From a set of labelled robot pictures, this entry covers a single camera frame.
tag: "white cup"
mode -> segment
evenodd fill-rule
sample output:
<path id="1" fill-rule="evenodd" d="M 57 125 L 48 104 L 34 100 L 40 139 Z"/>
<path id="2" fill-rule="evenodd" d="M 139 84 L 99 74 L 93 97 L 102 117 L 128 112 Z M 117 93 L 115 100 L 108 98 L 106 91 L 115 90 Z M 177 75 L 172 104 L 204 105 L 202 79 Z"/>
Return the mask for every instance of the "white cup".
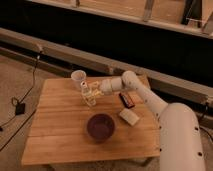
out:
<path id="1" fill-rule="evenodd" d="M 84 72 L 83 70 L 76 70 L 72 72 L 71 79 L 73 80 L 73 83 L 77 90 L 81 90 L 81 83 L 86 80 L 86 77 L 86 72 Z"/>

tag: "wooden table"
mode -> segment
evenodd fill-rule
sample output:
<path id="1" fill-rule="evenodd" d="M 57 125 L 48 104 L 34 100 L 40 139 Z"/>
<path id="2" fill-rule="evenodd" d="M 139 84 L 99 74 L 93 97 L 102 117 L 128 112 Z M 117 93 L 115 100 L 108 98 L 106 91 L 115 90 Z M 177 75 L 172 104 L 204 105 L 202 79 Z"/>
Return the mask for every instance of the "wooden table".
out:
<path id="1" fill-rule="evenodd" d="M 107 77 L 87 78 L 88 82 Z M 148 86 L 145 76 L 141 77 Z M 22 164 L 53 164 L 141 158 L 159 155 L 159 127 L 152 113 L 135 92 L 133 110 L 140 121 L 129 126 L 119 118 L 124 108 L 118 94 L 97 99 L 89 108 L 69 78 L 47 79 L 28 135 Z M 95 143 L 86 131 L 87 121 L 97 113 L 107 113 L 115 121 L 112 137 Z"/>

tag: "dark bowl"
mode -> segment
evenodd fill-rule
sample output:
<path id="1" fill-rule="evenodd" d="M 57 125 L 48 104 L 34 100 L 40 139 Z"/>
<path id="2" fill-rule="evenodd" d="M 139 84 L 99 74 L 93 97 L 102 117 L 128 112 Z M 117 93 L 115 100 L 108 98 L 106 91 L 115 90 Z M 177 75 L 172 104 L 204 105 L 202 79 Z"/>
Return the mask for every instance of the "dark bowl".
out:
<path id="1" fill-rule="evenodd" d="M 107 114 L 96 114 L 87 123 L 89 135 L 97 142 L 106 141 L 115 130 L 113 119 Z"/>

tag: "cable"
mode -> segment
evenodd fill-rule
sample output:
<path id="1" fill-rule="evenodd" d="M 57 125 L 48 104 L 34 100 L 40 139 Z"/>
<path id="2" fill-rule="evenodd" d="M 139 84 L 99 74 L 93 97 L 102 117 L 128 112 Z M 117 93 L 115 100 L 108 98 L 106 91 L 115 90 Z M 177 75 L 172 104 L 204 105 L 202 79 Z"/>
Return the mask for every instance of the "cable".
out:
<path id="1" fill-rule="evenodd" d="M 201 115 L 201 117 L 198 118 L 198 123 L 199 124 L 203 121 L 203 119 L 206 116 L 208 110 L 209 110 L 209 103 L 206 102 L 206 104 L 205 104 L 205 111 L 203 112 L 203 114 Z M 204 131 L 209 136 L 211 142 L 213 143 L 213 137 L 212 137 L 212 135 L 205 128 L 203 128 L 201 126 L 200 126 L 200 130 Z"/>
<path id="2" fill-rule="evenodd" d="M 204 131 L 209 136 L 211 142 L 213 143 L 213 137 L 212 137 L 212 135 L 205 128 L 203 128 L 203 127 L 200 127 L 200 130 Z"/>
<path id="3" fill-rule="evenodd" d="M 11 99 L 11 103 L 13 106 L 17 106 L 17 104 L 20 104 L 24 101 L 24 99 L 28 96 L 28 94 L 31 92 L 31 90 L 34 88 L 35 86 L 35 71 L 37 69 L 37 66 L 38 66 L 38 61 L 40 59 L 40 54 L 38 54 L 37 58 L 36 58 L 36 63 L 35 63 L 35 66 L 34 66 L 34 69 L 33 69 L 33 84 L 32 86 L 30 87 L 30 89 L 25 93 L 25 95 L 21 98 L 21 100 L 18 100 L 16 97 L 12 97 Z"/>
<path id="4" fill-rule="evenodd" d="M 25 93 L 25 95 L 21 98 L 21 100 L 18 100 L 16 97 L 12 97 L 11 98 L 11 103 L 14 107 L 16 107 L 18 104 L 21 104 L 24 99 L 28 96 L 28 94 L 31 92 L 31 90 L 34 88 L 35 86 L 35 71 L 37 69 L 37 66 L 38 66 L 38 61 L 40 59 L 40 54 L 42 53 L 42 51 L 40 51 L 40 53 L 38 54 L 37 58 L 36 58 L 36 62 L 35 62 L 35 66 L 34 66 L 34 69 L 33 69 L 33 83 L 32 83 L 32 86 L 30 87 L 30 89 Z M 10 118 L 7 122 L 3 123 L 1 126 L 0 126 L 0 131 L 3 131 L 3 127 L 7 124 L 9 124 L 14 118 L 16 117 L 16 115 L 14 115 L 12 118 Z"/>
<path id="5" fill-rule="evenodd" d="M 0 152 L 9 144 L 9 142 L 16 136 L 16 134 L 21 130 L 21 128 L 27 123 L 27 121 L 35 114 L 34 110 L 30 116 L 24 121 L 24 123 L 16 130 L 16 132 L 7 140 L 7 142 L 0 148 Z"/>
<path id="6" fill-rule="evenodd" d="M 0 130 L 3 131 L 2 127 L 7 125 L 9 122 L 11 122 L 14 118 L 16 117 L 16 115 L 14 115 L 12 118 L 10 118 L 7 122 L 3 123 L 1 126 L 0 126 Z"/>

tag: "floor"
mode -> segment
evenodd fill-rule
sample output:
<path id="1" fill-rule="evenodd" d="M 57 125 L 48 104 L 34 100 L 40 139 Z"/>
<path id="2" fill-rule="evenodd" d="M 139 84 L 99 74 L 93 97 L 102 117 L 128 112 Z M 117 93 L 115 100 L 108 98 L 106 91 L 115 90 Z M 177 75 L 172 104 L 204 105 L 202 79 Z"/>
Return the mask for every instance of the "floor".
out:
<path id="1" fill-rule="evenodd" d="M 36 108 L 42 85 L 47 78 L 57 78 L 59 76 L 38 69 L 36 71 L 36 85 L 29 96 L 26 98 L 26 113 L 17 116 L 11 121 L 4 131 L 0 132 L 0 148 L 7 142 L 14 132 L 30 116 Z M 21 98 L 29 89 L 32 83 L 32 67 L 21 62 L 12 60 L 0 55 L 0 125 L 13 116 L 14 107 L 11 105 L 11 98 Z M 44 166 L 21 166 L 21 157 L 24 150 L 27 134 L 31 125 L 32 118 L 24 125 L 9 144 L 0 151 L 0 170 L 1 171 L 45 171 Z M 202 133 L 202 142 L 206 159 L 207 171 L 213 169 L 213 144 L 210 143 L 206 134 Z M 74 164 L 54 164 L 56 171 L 158 171 L 159 159 L 155 158 L 147 167 L 142 167 L 144 159 L 119 160 L 119 161 L 100 161 Z"/>

